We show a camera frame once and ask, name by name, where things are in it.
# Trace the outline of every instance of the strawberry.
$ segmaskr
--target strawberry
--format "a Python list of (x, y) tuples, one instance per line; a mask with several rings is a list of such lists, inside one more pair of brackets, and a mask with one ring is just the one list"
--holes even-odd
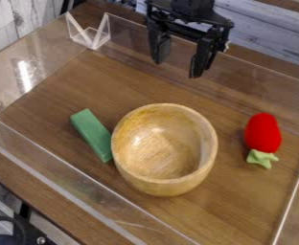
[(259, 113), (251, 117), (244, 139), (247, 147), (251, 149), (247, 162), (271, 168), (269, 161), (279, 161), (273, 153), (281, 144), (281, 133), (272, 115)]

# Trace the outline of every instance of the wooden bowl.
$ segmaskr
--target wooden bowl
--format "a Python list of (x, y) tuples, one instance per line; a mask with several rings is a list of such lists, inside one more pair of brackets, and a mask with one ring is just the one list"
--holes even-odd
[(177, 104), (137, 108), (113, 130), (117, 169), (136, 189), (154, 196), (174, 196), (193, 189), (209, 172), (216, 152), (210, 123)]

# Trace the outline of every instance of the green sponge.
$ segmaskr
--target green sponge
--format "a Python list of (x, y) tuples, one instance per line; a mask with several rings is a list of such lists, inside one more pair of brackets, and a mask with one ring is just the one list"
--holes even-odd
[(110, 134), (103, 125), (94, 117), (89, 109), (83, 109), (70, 116), (74, 129), (78, 131), (82, 139), (90, 145), (102, 162), (111, 159), (110, 152)]

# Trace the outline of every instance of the wooden table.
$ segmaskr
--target wooden table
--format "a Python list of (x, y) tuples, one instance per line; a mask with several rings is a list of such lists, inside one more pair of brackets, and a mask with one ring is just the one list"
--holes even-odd
[[(99, 19), (93, 12), (102, 7), (99, 5), (94, 8), (85, 4), (78, 8), (74, 17), (82, 26), (93, 23), (93, 18)], [(144, 61), (146, 57), (138, 55), (137, 58)], [(291, 104), (287, 99), (280, 104), (273, 103), (271, 98), (259, 100), (259, 93), (241, 88), (241, 84), (247, 84), (247, 78), (253, 77), (245, 71), (239, 74), (240, 70), (233, 70), (233, 73), (226, 74), (228, 80), (224, 80), (224, 69), (232, 71), (244, 64), (240, 61), (237, 63), (236, 59), (229, 63), (228, 59), (229, 57), (220, 56), (214, 69), (197, 82), (173, 82), (138, 71), (101, 53), (83, 50), (3, 110), (0, 121), (198, 244), (268, 244), (279, 227), (299, 174), (299, 135), (289, 132), (299, 130), (299, 123), (289, 117), (296, 115), (299, 104)], [(182, 74), (178, 68), (176, 64), (174, 75)], [(285, 79), (275, 73), (265, 73), (265, 76), (259, 77), (261, 81)], [(221, 74), (220, 79), (216, 79), (216, 74)], [(232, 81), (237, 80), (240, 85), (232, 89)], [(280, 91), (284, 96), (292, 92), (299, 98), (299, 89), (295, 83), (291, 84)], [(214, 97), (206, 96), (208, 88)], [(226, 94), (232, 94), (233, 100), (229, 103), (237, 104), (237, 108), (225, 105), (222, 100), (218, 102), (217, 98)], [(218, 154), (208, 178), (193, 191), (173, 198), (154, 198), (133, 190), (118, 175), (113, 163), (103, 165), (99, 162), (69, 123), (69, 116), (86, 107), (111, 131), (129, 111), (156, 102), (178, 103), (194, 109), (213, 124), (218, 136)], [(277, 152), (280, 161), (267, 171), (244, 162), (248, 150), (241, 134), (249, 116), (241, 110), (251, 108), (251, 111), (271, 111), (271, 107), (285, 123), (283, 147)], [(0, 154), (0, 183), (81, 243), (130, 243)], [(292, 239), (283, 244), (293, 244)]]

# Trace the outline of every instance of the bowl rim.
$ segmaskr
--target bowl rim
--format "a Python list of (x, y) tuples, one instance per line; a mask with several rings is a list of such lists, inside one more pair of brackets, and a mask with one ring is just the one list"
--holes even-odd
[[(154, 178), (149, 178), (149, 177), (145, 177), (134, 172), (132, 172), (126, 167), (124, 167), (121, 164), (119, 164), (119, 157), (115, 156), (115, 151), (114, 151), (114, 141), (115, 141), (115, 134), (117, 134), (117, 131), (121, 127), (121, 124), (122, 124), (122, 121), (125, 121), (133, 114), (136, 114), (138, 111), (144, 110), (144, 109), (148, 109), (150, 107), (164, 107), (164, 106), (170, 106), (170, 107), (177, 107), (178, 109), (182, 109), (182, 110), (186, 110), (189, 111), (192, 114), (194, 114), (197, 117), (200, 117), (200, 119), (202, 120), (202, 122), (205, 123), (206, 127), (210, 129), (209, 130), (209, 134), (210, 134), (210, 139), (212, 139), (212, 150), (209, 151), (209, 155), (208, 155), (208, 158), (206, 160), (204, 161), (204, 164), (202, 164), (202, 167), (198, 168), (196, 171), (193, 171), (192, 173), (184, 175), (182, 177), (178, 177), (178, 178), (172, 178), (172, 179), (154, 179)], [(124, 117), (122, 119), (118, 121), (118, 123), (115, 124), (114, 126), (114, 129), (113, 129), (113, 133), (111, 133), (111, 138), (110, 138), (110, 150), (111, 150), (111, 156), (113, 156), (113, 162), (114, 162), (114, 165), (118, 166), (119, 168), (124, 169), (124, 171), (128, 172), (129, 175), (132, 175), (136, 179), (141, 180), (141, 181), (145, 181), (148, 183), (153, 183), (153, 184), (170, 184), (170, 183), (178, 183), (178, 182), (182, 182), (185, 181), (186, 179), (192, 179), (194, 177), (194, 175), (197, 175), (201, 171), (204, 171), (206, 168), (209, 169), (213, 165), (213, 162), (214, 162), (214, 158), (216, 158), (216, 154), (217, 154), (217, 145), (218, 145), (218, 142), (217, 142), (217, 135), (216, 135), (216, 130), (212, 126), (212, 124), (209, 123), (209, 121), (205, 119), (205, 117), (197, 113), (192, 108), (184, 106), (184, 105), (180, 105), (180, 104), (176, 104), (176, 103), (152, 103), (152, 104), (146, 104), (146, 105), (142, 105), (140, 107), (137, 107), (137, 109), (134, 109), (133, 111), (130, 111)]]

